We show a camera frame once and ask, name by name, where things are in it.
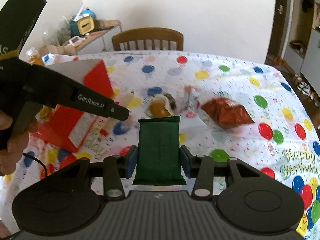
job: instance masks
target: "finger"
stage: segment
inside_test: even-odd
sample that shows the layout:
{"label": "finger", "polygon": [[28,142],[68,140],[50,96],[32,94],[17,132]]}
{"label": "finger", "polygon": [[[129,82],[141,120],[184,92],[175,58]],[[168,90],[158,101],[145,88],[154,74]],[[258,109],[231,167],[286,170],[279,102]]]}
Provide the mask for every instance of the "finger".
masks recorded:
{"label": "finger", "polygon": [[9,153],[7,149],[0,151],[0,166],[12,166],[22,157],[22,151]]}
{"label": "finger", "polygon": [[28,132],[37,132],[38,131],[38,121],[37,119],[33,119],[33,121],[29,124],[27,128]]}
{"label": "finger", "polygon": [[16,163],[10,166],[1,166],[0,171],[5,175],[10,175],[14,173],[14,171],[16,170],[16,167],[17,167]]}
{"label": "finger", "polygon": [[9,128],[12,125],[12,118],[0,110],[0,130]]}
{"label": "finger", "polygon": [[27,131],[16,134],[8,140],[8,151],[11,154],[22,152],[29,143],[29,133]]}

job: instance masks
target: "red box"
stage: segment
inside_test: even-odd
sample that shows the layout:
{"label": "red box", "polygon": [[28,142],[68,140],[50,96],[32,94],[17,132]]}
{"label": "red box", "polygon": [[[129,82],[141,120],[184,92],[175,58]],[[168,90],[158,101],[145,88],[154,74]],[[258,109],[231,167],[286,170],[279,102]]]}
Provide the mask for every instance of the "red box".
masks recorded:
{"label": "red box", "polygon": [[[57,71],[90,89],[110,98],[113,90],[103,60],[81,60],[49,65]],[[66,106],[58,106],[49,113],[48,120],[39,122],[39,131],[32,135],[76,153],[96,120],[93,114]]]}

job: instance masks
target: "wooden chair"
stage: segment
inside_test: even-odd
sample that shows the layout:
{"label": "wooden chair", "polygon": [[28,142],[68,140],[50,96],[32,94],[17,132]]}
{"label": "wooden chair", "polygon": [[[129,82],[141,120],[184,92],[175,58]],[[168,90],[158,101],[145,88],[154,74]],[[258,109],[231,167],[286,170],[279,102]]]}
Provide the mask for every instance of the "wooden chair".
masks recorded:
{"label": "wooden chair", "polygon": [[124,50],[132,50],[129,42],[134,41],[133,50],[139,50],[138,41],[143,41],[143,49],[147,49],[146,40],[151,40],[152,49],[155,49],[155,40],[160,41],[160,49],[163,50],[163,41],[168,41],[168,50],[171,50],[171,41],[177,43],[177,50],[183,51],[183,35],[175,30],[166,28],[140,28],[127,30],[112,37],[115,51],[121,51],[120,44],[123,43]]}

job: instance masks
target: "cable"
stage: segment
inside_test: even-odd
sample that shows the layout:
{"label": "cable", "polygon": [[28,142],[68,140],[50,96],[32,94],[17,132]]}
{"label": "cable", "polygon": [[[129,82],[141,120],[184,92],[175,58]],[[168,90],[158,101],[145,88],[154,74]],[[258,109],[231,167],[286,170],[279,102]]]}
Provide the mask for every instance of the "cable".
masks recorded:
{"label": "cable", "polygon": [[47,167],[43,164],[43,162],[41,160],[39,160],[36,157],[33,157],[32,155],[27,154],[27,153],[23,153],[22,155],[25,156],[25,157],[28,157],[28,158],[30,158],[30,159],[32,159],[34,161],[36,161],[37,163],[39,163],[44,168],[45,177],[48,176]]}
{"label": "cable", "polygon": [[0,238],[0,240],[8,240],[8,239],[11,239],[12,237],[16,236],[18,233],[20,233],[20,232],[16,232],[16,233],[12,234],[11,236],[6,236],[6,237],[4,237],[4,238]]}

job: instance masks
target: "table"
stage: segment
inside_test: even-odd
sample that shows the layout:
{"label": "table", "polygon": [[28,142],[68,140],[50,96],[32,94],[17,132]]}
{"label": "table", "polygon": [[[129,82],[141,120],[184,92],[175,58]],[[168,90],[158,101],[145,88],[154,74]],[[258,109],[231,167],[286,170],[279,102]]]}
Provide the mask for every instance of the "table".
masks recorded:
{"label": "table", "polygon": [[[198,112],[207,124],[201,133],[181,133],[180,144],[186,145],[193,155],[211,155],[216,160],[237,157],[286,184],[301,194],[306,212],[300,232],[316,239],[319,222],[313,225],[311,211],[318,211],[320,199],[320,144],[316,131],[305,109],[275,68],[240,59],[177,51],[132,51],[99,53],[78,56],[79,60],[103,59],[115,93],[115,101],[134,90],[129,104],[131,121],[118,122],[108,140],[96,143],[97,132],[104,118],[98,118],[79,152],[72,154],[31,138],[25,152],[33,152],[48,166],[49,172],[59,169],[60,162],[88,157],[99,161],[100,155],[125,154],[128,147],[138,145],[138,119],[148,118],[146,110],[150,96],[168,92],[177,101],[184,94],[184,86],[203,90],[200,103],[211,97],[227,97],[245,106],[255,124],[223,130],[202,110]],[[1,179],[0,217],[9,229],[14,222],[9,215],[11,201],[20,191],[39,180],[41,166],[22,159],[16,172]],[[125,192],[136,190],[188,190],[195,179],[187,179],[186,186],[151,187],[132,186],[132,179],[122,179]],[[96,178],[92,189],[102,194],[102,180]],[[224,178],[215,178],[214,193],[225,189]]]}

